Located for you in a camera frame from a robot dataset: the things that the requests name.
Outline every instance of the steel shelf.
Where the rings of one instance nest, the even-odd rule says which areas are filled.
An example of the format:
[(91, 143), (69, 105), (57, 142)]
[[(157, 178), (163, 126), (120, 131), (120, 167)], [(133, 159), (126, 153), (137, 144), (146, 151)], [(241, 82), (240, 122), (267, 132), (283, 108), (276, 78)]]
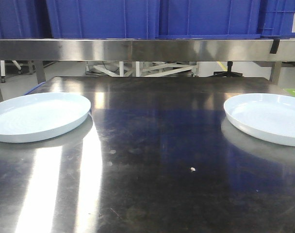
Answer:
[(295, 39), (280, 40), (0, 40), (0, 60), (295, 61)]

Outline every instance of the plastic plate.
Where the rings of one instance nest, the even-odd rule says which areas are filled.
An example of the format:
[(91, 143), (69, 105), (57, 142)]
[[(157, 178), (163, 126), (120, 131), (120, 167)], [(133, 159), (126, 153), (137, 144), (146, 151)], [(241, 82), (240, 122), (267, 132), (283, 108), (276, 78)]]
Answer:
[(0, 142), (35, 142), (62, 135), (82, 124), (90, 101), (70, 93), (40, 93), (0, 103)]
[(253, 93), (224, 103), (229, 121), (239, 130), (262, 140), (295, 146), (295, 98)]

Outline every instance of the blue crate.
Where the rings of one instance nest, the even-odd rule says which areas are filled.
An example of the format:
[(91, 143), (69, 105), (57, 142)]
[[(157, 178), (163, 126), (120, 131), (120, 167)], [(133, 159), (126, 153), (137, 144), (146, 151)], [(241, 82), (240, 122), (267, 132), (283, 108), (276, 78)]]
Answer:
[(51, 37), (45, 0), (0, 0), (0, 39)]
[(295, 0), (262, 0), (258, 32), (263, 37), (295, 37)]
[(160, 38), (259, 38), (260, 1), (162, 0)]
[(155, 39), (160, 0), (47, 0), (55, 38)]

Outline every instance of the floor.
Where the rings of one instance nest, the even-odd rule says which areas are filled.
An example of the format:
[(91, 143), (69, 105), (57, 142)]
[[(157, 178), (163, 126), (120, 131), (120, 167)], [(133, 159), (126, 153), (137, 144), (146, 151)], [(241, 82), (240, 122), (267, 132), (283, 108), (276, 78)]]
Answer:
[[(54, 76), (85, 76), (85, 62), (57, 62), (45, 68), (47, 80)], [(246, 77), (265, 77), (269, 79), (270, 67), (261, 67), (254, 62), (234, 62), (233, 71), (241, 72)], [(200, 63), (200, 77), (213, 74), (214, 71), (222, 71), (217, 62)], [(22, 74), (6, 76), (6, 82), (1, 83), (4, 100), (25, 94), (37, 85), (36, 74)], [(283, 67), (280, 74), (279, 86), (281, 88), (295, 88), (295, 67)]]

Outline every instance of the stainless steel table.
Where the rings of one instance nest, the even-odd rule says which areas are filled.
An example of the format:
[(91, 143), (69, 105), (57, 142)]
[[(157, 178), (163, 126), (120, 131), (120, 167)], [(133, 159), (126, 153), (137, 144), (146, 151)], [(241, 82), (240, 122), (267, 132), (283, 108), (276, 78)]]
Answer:
[(295, 233), (295, 148), (235, 129), (223, 102), (264, 78), (55, 77), (81, 126), (0, 143), (0, 233)]

